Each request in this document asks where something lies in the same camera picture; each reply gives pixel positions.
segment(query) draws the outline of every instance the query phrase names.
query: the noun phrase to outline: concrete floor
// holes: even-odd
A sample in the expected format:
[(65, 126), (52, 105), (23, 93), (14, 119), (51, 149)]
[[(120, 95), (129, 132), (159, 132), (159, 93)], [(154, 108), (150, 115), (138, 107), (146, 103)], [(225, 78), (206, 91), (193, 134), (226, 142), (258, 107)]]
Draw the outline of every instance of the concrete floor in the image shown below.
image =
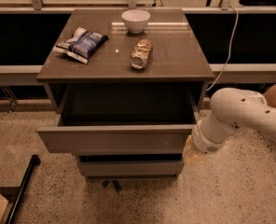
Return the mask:
[[(276, 223), (276, 144), (245, 129), (209, 160), (186, 163), (177, 180), (85, 181), (70, 154), (50, 154), (36, 133), (52, 125), (48, 101), (0, 102), (0, 187), (35, 167), (16, 223)], [(209, 110), (202, 110), (204, 117)]]

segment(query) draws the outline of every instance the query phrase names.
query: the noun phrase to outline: cabinet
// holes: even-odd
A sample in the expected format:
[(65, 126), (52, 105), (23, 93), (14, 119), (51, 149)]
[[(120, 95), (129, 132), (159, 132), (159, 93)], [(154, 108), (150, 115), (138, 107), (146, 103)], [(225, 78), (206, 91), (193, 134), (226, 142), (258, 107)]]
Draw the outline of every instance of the cabinet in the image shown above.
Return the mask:
[[(77, 26), (108, 35), (79, 63), (52, 51), (37, 80), (56, 111), (38, 133), (49, 152), (72, 153), (86, 178), (177, 177), (207, 83), (214, 78), (180, 9), (148, 9), (151, 21), (133, 35), (124, 9), (75, 10), (57, 42)], [(154, 47), (145, 70), (129, 58), (139, 40)]]

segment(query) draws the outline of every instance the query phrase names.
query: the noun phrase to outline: cabinet top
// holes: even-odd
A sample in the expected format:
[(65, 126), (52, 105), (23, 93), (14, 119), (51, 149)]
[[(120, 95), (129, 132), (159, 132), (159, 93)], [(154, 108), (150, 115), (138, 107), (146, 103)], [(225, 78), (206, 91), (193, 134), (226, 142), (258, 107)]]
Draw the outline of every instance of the cabinet top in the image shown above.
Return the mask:
[[(214, 74), (181, 9), (146, 8), (149, 24), (140, 34), (131, 34), (121, 14), (126, 9), (77, 9), (64, 26), (56, 44), (70, 39), (77, 27), (108, 35), (83, 64), (52, 51), (37, 76), (49, 82), (156, 82), (206, 81)], [(153, 52), (145, 70), (131, 67), (130, 56), (141, 39), (149, 39)]]

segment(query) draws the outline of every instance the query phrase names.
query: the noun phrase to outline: bowl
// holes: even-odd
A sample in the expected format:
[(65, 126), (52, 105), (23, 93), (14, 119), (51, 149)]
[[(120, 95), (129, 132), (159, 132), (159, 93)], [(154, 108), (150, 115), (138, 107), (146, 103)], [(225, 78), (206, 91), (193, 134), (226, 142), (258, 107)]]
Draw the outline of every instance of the bowl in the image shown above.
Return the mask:
[(121, 18), (130, 32), (138, 34), (147, 26), (150, 14), (144, 10), (133, 9), (123, 12)]

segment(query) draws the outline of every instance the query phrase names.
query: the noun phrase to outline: black pole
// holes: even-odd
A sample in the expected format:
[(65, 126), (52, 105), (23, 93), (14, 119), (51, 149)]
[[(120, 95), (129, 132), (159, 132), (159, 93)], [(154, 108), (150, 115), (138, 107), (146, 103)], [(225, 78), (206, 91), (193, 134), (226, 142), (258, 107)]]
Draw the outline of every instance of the black pole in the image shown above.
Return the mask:
[(30, 180), (30, 177), (32, 175), (32, 172), (33, 172), (35, 166), (39, 165), (39, 164), (40, 164), (40, 159), (38, 158), (37, 155), (33, 155), (28, 164), (28, 168), (25, 172), (25, 175), (24, 175), (21, 185), (19, 187), (15, 201), (14, 201), (14, 203), (10, 209), (10, 212), (7, 216), (6, 224), (12, 224), (14, 222), (15, 216), (18, 212), (19, 206), (21, 204), (21, 200), (23, 198), (24, 192), (26, 191), (26, 188), (27, 188), (28, 182)]

